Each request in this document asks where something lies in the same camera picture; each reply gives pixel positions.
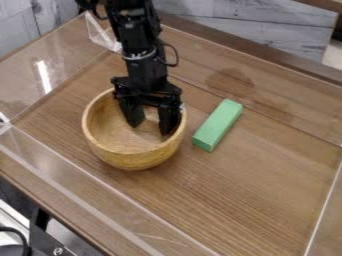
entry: wooden bowl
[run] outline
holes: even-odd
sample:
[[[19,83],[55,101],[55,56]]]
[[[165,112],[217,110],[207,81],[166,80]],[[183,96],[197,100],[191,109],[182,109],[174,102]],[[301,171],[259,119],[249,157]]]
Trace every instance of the wooden bowl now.
[[[158,110],[145,108],[146,120],[133,128],[113,92],[103,92],[87,106],[83,132],[94,153],[106,163],[127,171],[145,170],[162,164],[177,152],[186,131],[186,111],[174,134],[162,136]]]

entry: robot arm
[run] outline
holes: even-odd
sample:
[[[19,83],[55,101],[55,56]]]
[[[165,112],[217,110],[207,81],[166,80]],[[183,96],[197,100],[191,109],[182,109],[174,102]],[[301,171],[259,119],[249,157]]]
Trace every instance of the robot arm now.
[[[95,10],[98,15],[99,0],[76,2],[86,9]],[[119,100],[133,127],[138,127],[145,120],[143,107],[158,108],[161,133],[167,135],[182,118],[182,90],[167,80],[167,66],[177,64],[169,64],[166,60],[167,44],[159,39],[162,26],[153,0],[107,0],[105,8],[118,41],[123,45],[129,70],[129,77],[113,78],[114,97]]]

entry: green foam block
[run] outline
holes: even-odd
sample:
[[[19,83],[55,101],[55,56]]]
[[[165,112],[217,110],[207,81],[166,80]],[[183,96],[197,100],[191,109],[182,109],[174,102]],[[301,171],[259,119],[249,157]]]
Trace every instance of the green foam block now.
[[[213,152],[243,111],[243,106],[223,100],[193,136],[193,144]]]

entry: bowl rim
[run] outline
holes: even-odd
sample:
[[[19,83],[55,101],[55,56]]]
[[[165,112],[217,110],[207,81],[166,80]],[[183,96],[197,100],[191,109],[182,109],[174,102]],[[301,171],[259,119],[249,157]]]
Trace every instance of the bowl rim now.
[[[83,133],[86,135],[87,140],[91,142],[92,145],[95,145],[98,148],[101,148],[102,150],[115,153],[115,154],[121,154],[121,155],[137,155],[137,154],[145,154],[149,152],[154,152],[157,150],[161,150],[163,148],[166,148],[170,144],[173,144],[174,141],[177,141],[177,139],[179,138],[179,136],[182,136],[183,130],[186,129],[186,122],[187,122],[187,111],[186,108],[183,108],[182,110],[182,120],[181,120],[181,124],[179,127],[175,131],[175,133],[173,134],[173,136],[163,141],[162,143],[157,144],[155,147],[151,150],[142,150],[142,151],[137,151],[137,152],[130,152],[130,151],[115,151],[111,148],[109,148],[106,145],[101,144],[99,141],[94,138],[92,133],[90,131],[88,128],[88,116],[90,116],[90,111],[92,109],[92,107],[95,106],[95,104],[101,101],[102,98],[105,98],[109,94],[113,94],[113,92],[115,91],[115,89],[109,89],[106,90],[103,93],[101,93],[94,99],[92,101],[88,103],[84,112],[83,112],[83,116],[82,116],[82,129],[83,129]]]

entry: screw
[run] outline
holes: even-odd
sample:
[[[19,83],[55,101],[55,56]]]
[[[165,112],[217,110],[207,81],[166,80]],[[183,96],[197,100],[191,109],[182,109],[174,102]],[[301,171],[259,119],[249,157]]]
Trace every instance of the screw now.
[[[54,250],[54,255],[55,256],[60,256],[63,254],[63,248],[56,248],[55,250]]]

